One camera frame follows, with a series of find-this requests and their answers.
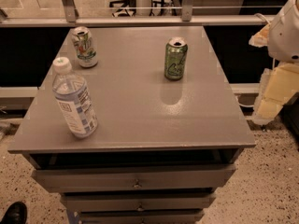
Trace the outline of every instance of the drawer knob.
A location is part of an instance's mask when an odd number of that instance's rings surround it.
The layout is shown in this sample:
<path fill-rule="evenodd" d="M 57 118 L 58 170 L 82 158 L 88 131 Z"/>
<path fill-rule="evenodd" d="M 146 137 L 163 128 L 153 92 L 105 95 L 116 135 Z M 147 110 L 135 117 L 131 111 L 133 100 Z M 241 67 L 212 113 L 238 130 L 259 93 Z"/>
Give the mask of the drawer knob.
<path fill-rule="evenodd" d="M 134 189 L 140 189 L 142 188 L 142 185 L 139 183 L 139 180 L 135 180 L 135 183 L 133 184 Z"/>
<path fill-rule="evenodd" d="M 138 208 L 137 208 L 138 212 L 143 212 L 144 208 L 142 207 L 142 203 L 139 204 Z"/>

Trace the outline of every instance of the can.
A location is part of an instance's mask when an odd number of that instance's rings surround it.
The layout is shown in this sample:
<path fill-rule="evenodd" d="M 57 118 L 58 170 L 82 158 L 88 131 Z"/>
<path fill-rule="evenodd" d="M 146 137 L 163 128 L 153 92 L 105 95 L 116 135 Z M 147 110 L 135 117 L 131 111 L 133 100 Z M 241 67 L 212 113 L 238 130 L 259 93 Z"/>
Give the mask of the can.
<path fill-rule="evenodd" d="M 166 45 L 164 75 L 171 80 L 184 76 L 188 46 L 183 37 L 172 37 Z"/>
<path fill-rule="evenodd" d="M 72 41 L 76 50 L 79 65 L 82 67 L 95 66 L 98 59 L 91 31 L 84 26 L 79 26 L 73 29 Z"/>

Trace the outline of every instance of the white bottle cap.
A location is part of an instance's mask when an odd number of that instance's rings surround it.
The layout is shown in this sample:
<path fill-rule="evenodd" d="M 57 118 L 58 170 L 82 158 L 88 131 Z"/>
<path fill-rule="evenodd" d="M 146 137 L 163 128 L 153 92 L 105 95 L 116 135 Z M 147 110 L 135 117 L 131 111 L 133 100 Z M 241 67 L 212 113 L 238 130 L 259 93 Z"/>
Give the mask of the white bottle cap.
<path fill-rule="evenodd" d="M 67 57 L 59 57 L 53 61 L 54 70 L 61 75 L 65 75 L 72 70 L 72 64 Z"/>

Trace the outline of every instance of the terrazzo floor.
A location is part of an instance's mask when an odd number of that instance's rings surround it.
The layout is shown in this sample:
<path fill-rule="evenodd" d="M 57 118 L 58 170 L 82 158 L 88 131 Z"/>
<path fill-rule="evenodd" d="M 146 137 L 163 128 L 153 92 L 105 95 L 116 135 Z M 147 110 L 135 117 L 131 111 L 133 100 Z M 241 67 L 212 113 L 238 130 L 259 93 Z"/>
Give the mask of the terrazzo floor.
<path fill-rule="evenodd" d="M 249 123 L 256 147 L 236 161 L 237 170 L 198 224 L 298 224 L 299 152 L 280 118 L 266 132 Z M 33 167 L 21 155 L 7 153 L 18 126 L 0 143 L 0 218 L 10 204 L 23 201 L 27 224 L 67 224 L 58 194 L 48 194 L 31 177 Z"/>

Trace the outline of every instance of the black shoe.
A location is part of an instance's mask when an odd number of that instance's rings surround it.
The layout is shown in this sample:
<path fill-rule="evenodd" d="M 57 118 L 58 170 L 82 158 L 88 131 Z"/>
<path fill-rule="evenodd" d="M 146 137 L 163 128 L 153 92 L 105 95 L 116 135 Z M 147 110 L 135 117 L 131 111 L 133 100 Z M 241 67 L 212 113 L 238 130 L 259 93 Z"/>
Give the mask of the black shoe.
<path fill-rule="evenodd" d="M 4 214 L 1 224 L 25 224 L 27 207 L 22 202 L 12 204 Z"/>

